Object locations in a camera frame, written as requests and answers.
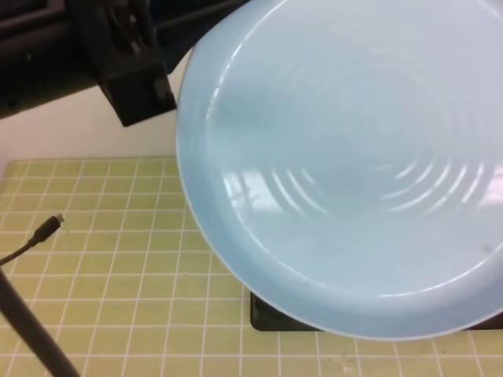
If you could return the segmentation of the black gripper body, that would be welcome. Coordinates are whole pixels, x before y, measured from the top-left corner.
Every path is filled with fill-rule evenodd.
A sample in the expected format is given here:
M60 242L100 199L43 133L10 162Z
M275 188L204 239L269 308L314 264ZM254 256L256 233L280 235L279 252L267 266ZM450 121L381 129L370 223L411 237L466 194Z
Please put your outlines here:
M72 1L97 84L131 126L177 108L168 76L234 1Z

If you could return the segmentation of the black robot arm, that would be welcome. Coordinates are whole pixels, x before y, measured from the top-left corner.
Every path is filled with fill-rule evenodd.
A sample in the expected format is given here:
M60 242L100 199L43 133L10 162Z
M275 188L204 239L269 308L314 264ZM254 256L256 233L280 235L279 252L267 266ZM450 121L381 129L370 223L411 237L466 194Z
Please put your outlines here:
M168 76L239 1L4 1L1 116L98 86L131 126L176 109Z

